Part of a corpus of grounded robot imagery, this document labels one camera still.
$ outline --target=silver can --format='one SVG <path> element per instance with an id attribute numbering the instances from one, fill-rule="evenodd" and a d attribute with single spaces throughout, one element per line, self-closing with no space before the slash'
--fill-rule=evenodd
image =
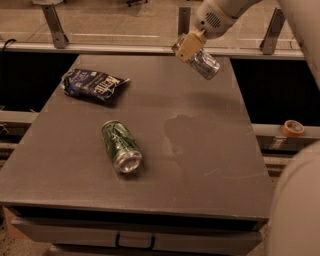
<path id="1" fill-rule="evenodd" d="M 128 128 L 112 120 L 102 127 L 102 140 L 114 168 L 120 173 L 131 173 L 141 163 L 142 154 Z"/>

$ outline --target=orange tape roll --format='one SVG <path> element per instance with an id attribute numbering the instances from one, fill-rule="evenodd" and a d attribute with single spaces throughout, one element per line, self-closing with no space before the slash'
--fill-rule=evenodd
<path id="1" fill-rule="evenodd" d="M 287 137 L 299 137 L 304 133 L 304 127 L 295 120 L 288 120 L 282 126 L 282 133 Z"/>

